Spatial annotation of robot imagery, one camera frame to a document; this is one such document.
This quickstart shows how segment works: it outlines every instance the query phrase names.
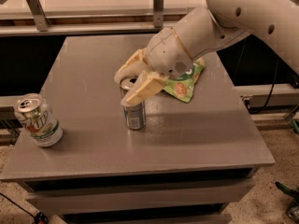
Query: table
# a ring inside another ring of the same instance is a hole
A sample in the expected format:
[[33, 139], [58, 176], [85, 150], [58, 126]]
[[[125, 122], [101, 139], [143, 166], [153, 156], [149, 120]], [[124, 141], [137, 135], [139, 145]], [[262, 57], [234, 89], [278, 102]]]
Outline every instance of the table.
[[126, 127], [113, 77], [151, 36], [68, 37], [41, 91], [64, 136], [40, 148], [21, 132], [0, 179], [72, 223], [228, 223], [223, 208], [275, 161], [216, 53], [189, 104], [161, 92], [146, 127]]

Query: silver can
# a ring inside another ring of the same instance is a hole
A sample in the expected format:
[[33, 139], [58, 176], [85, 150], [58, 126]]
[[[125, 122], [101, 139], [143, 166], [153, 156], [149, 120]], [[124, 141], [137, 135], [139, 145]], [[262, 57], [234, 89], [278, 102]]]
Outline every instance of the silver can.
[[29, 93], [14, 106], [15, 116], [40, 147], [56, 144], [63, 136], [58, 120], [52, 114], [47, 100], [40, 94]]
[[[126, 78], [121, 82], [121, 97], [132, 89], [136, 78]], [[124, 106], [124, 116], [126, 119], [127, 126], [132, 130], [140, 130], [146, 124], [146, 112], [144, 102], [135, 106]]]

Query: black panel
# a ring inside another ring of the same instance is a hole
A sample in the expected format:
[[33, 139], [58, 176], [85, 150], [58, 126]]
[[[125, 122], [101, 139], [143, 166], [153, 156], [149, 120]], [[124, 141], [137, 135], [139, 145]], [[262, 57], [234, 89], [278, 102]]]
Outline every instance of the black panel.
[[114, 221], [149, 220], [173, 217], [194, 217], [201, 215], [212, 215], [220, 211], [222, 203], [203, 204], [181, 207], [165, 207], [139, 209], [130, 211], [115, 211], [104, 213], [85, 213], [64, 215], [67, 223], [103, 223]]
[[65, 36], [0, 37], [0, 96], [39, 93]]
[[25, 182], [25, 184], [34, 191], [61, 189], [90, 189], [129, 185], [245, 178], [248, 176], [250, 171], [250, 168], [244, 168], [232, 170], [211, 170], [156, 175], [122, 175], [85, 178], [82, 177], [60, 180], [27, 181]]
[[[239, 63], [243, 46], [244, 52]], [[277, 60], [279, 63], [276, 83], [294, 82], [292, 74], [295, 75], [295, 73], [291, 68], [254, 35], [248, 36], [227, 49], [218, 51], [218, 55], [236, 86], [272, 84]]]

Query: green chip bag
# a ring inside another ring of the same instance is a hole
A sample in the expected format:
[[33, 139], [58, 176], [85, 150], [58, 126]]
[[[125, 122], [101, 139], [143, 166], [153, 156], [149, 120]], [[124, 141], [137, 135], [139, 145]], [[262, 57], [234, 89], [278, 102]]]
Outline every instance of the green chip bag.
[[201, 71], [206, 67], [205, 61], [199, 58], [193, 61], [193, 67], [180, 78], [168, 79], [164, 90], [176, 97], [177, 99], [188, 103], [192, 96], [196, 81], [199, 78]]

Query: can lid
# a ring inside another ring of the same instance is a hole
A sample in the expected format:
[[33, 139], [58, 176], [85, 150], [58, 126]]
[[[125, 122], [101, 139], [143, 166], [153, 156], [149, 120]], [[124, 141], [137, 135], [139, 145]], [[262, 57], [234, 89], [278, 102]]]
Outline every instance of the can lid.
[[14, 106], [15, 111], [18, 112], [30, 112], [40, 106], [43, 98], [38, 93], [28, 93], [21, 97], [20, 100]]
[[136, 77], [125, 78], [121, 81], [121, 88], [126, 91], [129, 91], [133, 88], [136, 81], [137, 81]]

